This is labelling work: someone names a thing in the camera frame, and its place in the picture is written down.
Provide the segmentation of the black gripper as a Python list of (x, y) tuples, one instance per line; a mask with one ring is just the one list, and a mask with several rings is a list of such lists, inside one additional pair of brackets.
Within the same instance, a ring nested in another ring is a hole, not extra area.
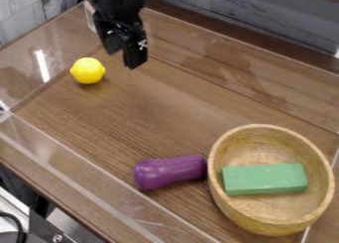
[(138, 68), (149, 60), (149, 41), (139, 17), (147, 0), (91, 0), (97, 33), (110, 55), (123, 51), (125, 65)]

